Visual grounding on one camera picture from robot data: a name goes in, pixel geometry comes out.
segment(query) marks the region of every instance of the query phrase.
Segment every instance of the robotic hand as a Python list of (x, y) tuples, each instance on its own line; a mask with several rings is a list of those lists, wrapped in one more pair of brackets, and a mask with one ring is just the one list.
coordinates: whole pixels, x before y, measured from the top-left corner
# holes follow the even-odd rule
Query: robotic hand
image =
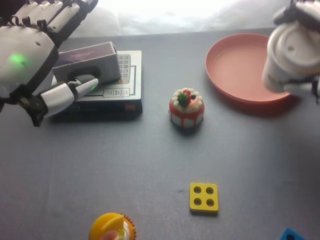
[(273, 16), (262, 80), (273, 92), (320, 96), (320, 1), (293, 1)]
[(81, 75), (32, 94), (57, 61), (58, 47), (97, 3), (26, 0), (7, 25), (0, 19), (0, 112), (4, 104), (20, 105), (38, 127), (97, 86), (94, 76)]

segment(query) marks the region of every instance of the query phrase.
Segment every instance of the yellow square block with holes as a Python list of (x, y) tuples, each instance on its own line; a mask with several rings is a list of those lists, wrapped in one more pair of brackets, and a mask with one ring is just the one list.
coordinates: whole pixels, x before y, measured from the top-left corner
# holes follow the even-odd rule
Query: yellow square block with holes
[(217, 185), (192, 182), (190, 209), (194, 212), (216, 213), (219, 209)]

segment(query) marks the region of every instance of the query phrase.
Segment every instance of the pink plate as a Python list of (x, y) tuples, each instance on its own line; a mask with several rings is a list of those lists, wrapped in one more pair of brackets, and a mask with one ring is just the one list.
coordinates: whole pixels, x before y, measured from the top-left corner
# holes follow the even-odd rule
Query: pink plate
[(290, 94), (268, 91), (261, 79), (267, 59), (268, 37), (259, 34), (228, 36), (211, 47), (206, 72), (216, 88), (243, 103), (269, 104)]

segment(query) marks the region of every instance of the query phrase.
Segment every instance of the round hole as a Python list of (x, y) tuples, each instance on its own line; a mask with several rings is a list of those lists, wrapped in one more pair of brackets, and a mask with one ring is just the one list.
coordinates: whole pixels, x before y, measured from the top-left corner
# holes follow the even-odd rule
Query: round hole
[(296, 239), (295, 236), (293, 236), (292, 234), (288, 234), (286, 236), (286, 240), (295, 240), (295, 239)]
[(209, 207), (212, 207), (212, 206), (215, 204), (215, 202), (214, 202), (212, 199), (208, 199), (208, 200), (206, 201), (206, 204), (207, 204)]
[(201, 193), (201, 187), (195, 186), (194, 189), (193, 189), (193, 191), (194, 191), (196, 194), (199, 194), (199, 193)]
[(201, 199), (200, 198), (196, 198), (193, 202), (197, 206), (201, 205)]
[(207, 187), (205, 191), (206, 191), (207, 194), (213, 194), (214, 193), (214, 189), (212, 187)]

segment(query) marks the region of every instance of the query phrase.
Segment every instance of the table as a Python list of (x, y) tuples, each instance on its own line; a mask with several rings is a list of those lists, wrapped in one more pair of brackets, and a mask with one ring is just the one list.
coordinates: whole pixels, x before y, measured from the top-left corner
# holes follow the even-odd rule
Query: table
[[(208, 81), (207, 51), (240, 32), (68, 39), (62, 51), (107, 41), (120, 51), (142, 50), (143, 114), (130, 121), (46, 119), (36, 128), (22, 108), (6, 105), (0, 238), (86, 240), (98, 216), (117, 212), (133, 219), (139, 240), (276, 240), (287, 227), (319, 239), (314, 99), (261, 115), (232, 105)], [(194, 134), (169, 122), (169, 100), (184, 87), (199, 91), (205, 103)], [(217, 216), (190, 213), (192, 182), (218, 185)]]

